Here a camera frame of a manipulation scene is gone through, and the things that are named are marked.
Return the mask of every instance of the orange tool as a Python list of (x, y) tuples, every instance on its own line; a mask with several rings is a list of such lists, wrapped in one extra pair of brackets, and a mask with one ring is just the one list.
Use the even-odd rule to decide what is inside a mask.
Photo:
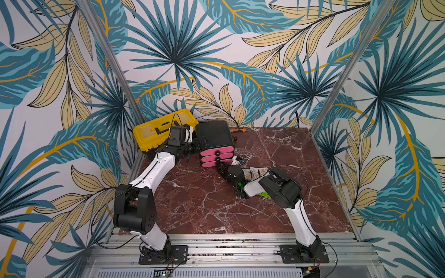
[(232, 129), (231, 132), (246, 132), (246, 129)]

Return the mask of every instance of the metal grille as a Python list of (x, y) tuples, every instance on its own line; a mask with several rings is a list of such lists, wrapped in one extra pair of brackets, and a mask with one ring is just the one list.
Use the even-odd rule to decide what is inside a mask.
[[(97, 278), (153, 278), (155, 269), (101, 269)], [(302, 278), (300, 268), (228, 268), (228, 267), (196, 267), (196, 269), (175, 270), (172, 277), (178, 278)]]

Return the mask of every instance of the wire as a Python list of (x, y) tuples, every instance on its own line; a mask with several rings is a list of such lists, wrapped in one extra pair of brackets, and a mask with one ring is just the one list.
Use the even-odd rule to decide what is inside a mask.
[[(304, 197), (306, 197), (306, 193), (307, 193), (307, 191), (308, 191), (308, 189), (309, 189), (309, 183), (308, 183), (308, 181), (307, 181), (307, 178), (306, 178), (302, 173), (299, 173), (299, 174), (302, 175), (303, 178), (304, 178), (305, 181), (306, 181), (306, 191), (304, 192), (303, 198), (301, 199), (300, 206), (299, 206), (299, 208), (300, 208), (300, 213), (301, 213), (301, 215), (303, 215), (303, 212), (302, 212), (302, 210), (301, 210), (301, 204), (303, 203)], [(303, 221), (304, 221), (304, 223), (306, 224), (306, 226), (307, 226), (307, 228), (309, 229), (309, 231), (316, 237), (317, 235), (314, 234), (314, 232), (312, 232), (312, 229), (311, 229), (311, 228), (309, 227), (309, 225), (306, 223), (306, 219), (304, 219), (304, 217), (303, 217)], [(337, 256), (337, 252), (335, 252), (335, 249), (332, 247), (332, 245), (330, 245), (330, 244), (327, 243), (327, 242), (322, 241), (321, 239), (320, 239), (320, 241), (321, 241), (321, 243), (324, 243), (324, 244), (329, 245), (329, 247), (330, 247), (330, 248), (334, 251), (334, 253), (335, 253), (335, 265), (334, 265), (334, 268), (331, 270), (331, 272), (329, 272), (326, 276), (323, 277), (323, 278), (326, 278), (327, 276), (331, 275), (331, 273), (332, 273), (332, 272), (335, 270), (335, 268), (337, 267), (338, 256)]]
[(94, 224), (94, 222), (96, 221), (96, 217), (97, 217), (97, 215), (99, 214), (99, 211), (100, 211), (101, 209), (103, 209), (106, 205), (108, 205), (108, 203), (111, 202), (112, 200), (114, 200), (116, 197), (118, 197), (118, 196), (120, 196), (120, 195), (126, 193), (131, 187), (129, 187), (129, 188), (128, 188), (127, 190), (125, 190), (124, 192), (119, 193), (118, 195), (114, 196), (113, 199), (109, 200), (106, 204), (104, 204), (103, 206), (101, 206), (101, 207), (97, 210), (96, 214), (94, 215), (94, 217), (93, 217), (92, 220), (91, 220), (91, 225), (90, 225), (90, 227), (89, 227), (90, 232), (91, 232), (91, 238), (94, 240), (94, 242), (95, 242), (97, 245), (99, 245), (99, 246), (102, 247), (102, 248), (110, 249), (110, 250), (113, 250), (113, 249), (119, 249), (119, 248), (123, 247), (125, 244), (127, 244), (128, 242), (130, 242), (133, 238), (137, 237), (137, 235), (135, 235), (134, 237), (130, 238), (127, 242), (125, 242), (124, 244), (122, 244), (122, 245), (120, 245), (120, 246), (118, 246), (118, 247), (106, 247), (106, 246), (103, 246), (102, 244), (98, 243), (97, 240), (96, 240), (95, 237), (94, 237), (94, 234), (93, 234), (93, 224)]
[(178, 266), (180, 266), (181, 264), (183, 264), (183, 263), (185, 263), (185, 262), (187, 262), (188, 260), (190, 260), (190, 258), (186, 258), (184, 261), (182, 261), (180, 264), (178, 264), (177, 266), (175, 266), (174, 268), (173, 268), (173, 270), (170, 272), (170, 274), (172, 274), (173, 273), (173, 271), (175, 271), (175, 269), (177, 269), (178, 268)]

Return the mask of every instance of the black mounting plate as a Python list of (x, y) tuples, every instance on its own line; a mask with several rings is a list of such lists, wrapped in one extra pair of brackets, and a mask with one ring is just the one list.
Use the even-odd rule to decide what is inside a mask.
[(188, 250), (189, 247), (187, 245), (172, 245), (171, 252), (173, 252), (174, 254), (174, 259), (173, 255), (166, 259), (164, 256), (159, 256), (159, 253), (157, 251), (147, 249), (145, 248), (145, 246), (143, 246), (141, 256), (139, 257), (139, 264), (140, 265), (167, 265), (172, 263), (174, 265), (183, 264), (184, 261), (187, 259)]
[(326, 253), (326, 248), (324, 245), (320, 245), (318, 250), (315, 252), (314, 258), (310, 262), (305, 262), (299, 258), (298, 253), (298, 245), (280, 245), (279, 250), (281, 252), (281, 259), (283, 263), (311, 263), (311, 264), (319, 264), (319, 263), (328, 263), (329, 257)]

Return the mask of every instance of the yellow toolbox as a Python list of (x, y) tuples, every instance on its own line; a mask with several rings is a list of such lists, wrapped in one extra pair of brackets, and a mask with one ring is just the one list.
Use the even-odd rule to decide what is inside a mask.
[(133, 134), (141, 151), (146, 152), (149, 149), (157, 148), (159, 145), (162, 145), (170, 134), (169, 130), (172, 121), (174, 121), (173, 125), (189, 125), (193, 127), (193, 129), (198, 124), (198, 121), (188, 109), (181, 109), (138, 125), (134, 127)]

